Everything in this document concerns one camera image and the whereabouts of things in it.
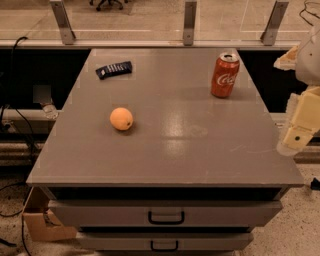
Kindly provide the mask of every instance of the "black cable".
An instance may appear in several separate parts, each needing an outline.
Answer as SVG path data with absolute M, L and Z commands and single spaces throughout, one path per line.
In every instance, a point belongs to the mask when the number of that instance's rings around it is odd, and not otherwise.
M 307 22 L 310 26 L 313 26 L 313 24 L 312 24 L 310 21 L 308 21 L 305 17 L 302 16 L 302 13 L 306 12 L 306 13 L 314 16 L 314 17 L 317 18 L 317 19 L 320 19 L 320 16 L 319 16 L 318 14 L 316 14 L 316 13 L 313 13 L 313 12 L 308 11 L 308 4 L 320 5 L 320 3 L 318 3 L 318 2 L 308 2 L 308 0 L 305 0 L 305 1 L 304 1 L 304 9 L 303 9 L 302 11 L 300 11 L 300 13 L 299 13 L 299 16 L 300 16 L 302 19 L 304 19 L 305 22 Z
M 27 144 L 30 144 L 30 160 L 31 160 L 31 164 L 33 165 L 35 163 L 35 151 L 36 151 L 36 146 L 35 146 L 35 141 L 34 141 L 34 132 L 33 132 L 33 129 L 32 129 L 32 126 L 30 124 L 30 122 L 28 121 L 28 119 L 21 114 L 21 112 L 18 110 L 18 109 L 15 109 L 17 111 L 17 113 L 27 122 L 28 126 L 29 126 L 29 129 L 31 131 L 31 137 L 30 137 L 30 142 L 26 141 Z
M 12 49 L 11 49 L 9 85 L 11 85 L 12 73 L 13 73 L 13 68 L 14 68 L 14 67 L 13 67 L 13 54 L 14 54 L 14 51 L 15 51 L 15 49 L 17 48 L 17 46 L 18 46 L 18 44 L 19 44 L 20 41 L 22 41 L 22 40 L 27 40 L 27 39 L 28 39 L 28 37 L 26 37 L 26 36 L 19 37 L 19 38 L 16 40 L 14 46 L 13 46 Z
M 4 244 L 4 245 L 6 245 L 6 246 L 8 246 L 8 247 L 17 247 L 16 244 L 9 243 L 8 241 L 6 241 L 6 240 L 4 240 L 4 239 L 1 239 L 1 238 L 0 238 L 0 244 Z
M 4 189 L 6 189 L 6 188 L 9 188 L 9 187 L 13 187 L 13 186 L 23 186 L 23 185 L 25 185 L 24 182 L 13 183 L 13 184 L 4 186 L 3 188 L 0 189 L 0 191 L 4 190 Z M 0 213 L 0 216 L 1 216 L 2 218 L 11 218 L 11 217 L 14 217 L 14 216 L 19 215 L 21 212 L 22 212 L 22 210 L 20 210 L 20 211 L 18 211 L 18 212 L 15 212 L 15 213 L 12 213 L 12 214 L 8 214 L 8 215 L 5 215 L 5 214 Z
M 3 119 L 3 113 L 4 109 L 6 106 L 6 100 L 7 100 L 7 93 L 6 89 L 4 86 L 0 83 L 0 108 L 1 108 L 1 113 L 0 113 L 0 130 L 3 130 L 3 125 L 2 125 L 2 119 Z
M 23 215 L 21 215 L 21 239 L 22 239 L 22 244 L 24 247 L 24 250 L 26 251 L 26 253 L 28 254 L 28 256 L 31 256 L 31 253 L 29 252 L 27 245 L 26 245 L 26 241 L 24 240 L 24 218 Z

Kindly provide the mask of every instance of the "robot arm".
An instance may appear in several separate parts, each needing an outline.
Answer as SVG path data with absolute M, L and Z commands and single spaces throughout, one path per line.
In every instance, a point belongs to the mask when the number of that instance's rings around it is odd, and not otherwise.
M 291 94 L 277 145 L 280 154 L 292 156 L 302 151 L 320 129 L 320 27 L 313 27 L 300 45 L 280 57 L 274 66 L 295 69 L 296 78 L 309 85 L 301 96 Z

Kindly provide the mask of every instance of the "soda can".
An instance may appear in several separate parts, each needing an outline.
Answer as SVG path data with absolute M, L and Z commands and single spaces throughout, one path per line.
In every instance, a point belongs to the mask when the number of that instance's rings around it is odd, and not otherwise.
M 233 89 L 240 67 L 240 61 L 235 54 L 221 53 L 216 61 L 211 93 L 219 98 L 228 97 Z

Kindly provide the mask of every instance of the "drawer handle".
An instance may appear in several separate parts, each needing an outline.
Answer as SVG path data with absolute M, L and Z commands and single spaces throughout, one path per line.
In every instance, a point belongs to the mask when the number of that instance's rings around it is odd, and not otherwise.
M 156 249 L 156 248 L 154 248 L 154 243 L 153 243 L 153 241 L 151 241 L 150 246 L 151 246 L 151 250 L 152 250 L 153 252 L 175 252 L 175 251 L 177 251 L 178 248 L 179 248 L 179 243 L 178 243 L 178 241 L 176 241 L 176 247 L 175 247 L 175 248 L 172 248 L 172 249 Z
M 181 219 L 177 221 L 156 221 L 152 219 L 152 212 L 148 212 L 148 221 L 154 225 L 179 225 L 184 222 L 184 211 L 181 212 Z

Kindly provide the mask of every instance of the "gray drawer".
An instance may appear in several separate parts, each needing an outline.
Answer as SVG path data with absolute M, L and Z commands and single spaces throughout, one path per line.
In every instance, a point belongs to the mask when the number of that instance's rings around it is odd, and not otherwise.
M 111 251 L 208 251 L 242 250 L 250 233 L 77 233 L 83 248 Z
M 86 201 L 49 203 L 59 220 L 74 227 L 264 226 L 279 201 Z

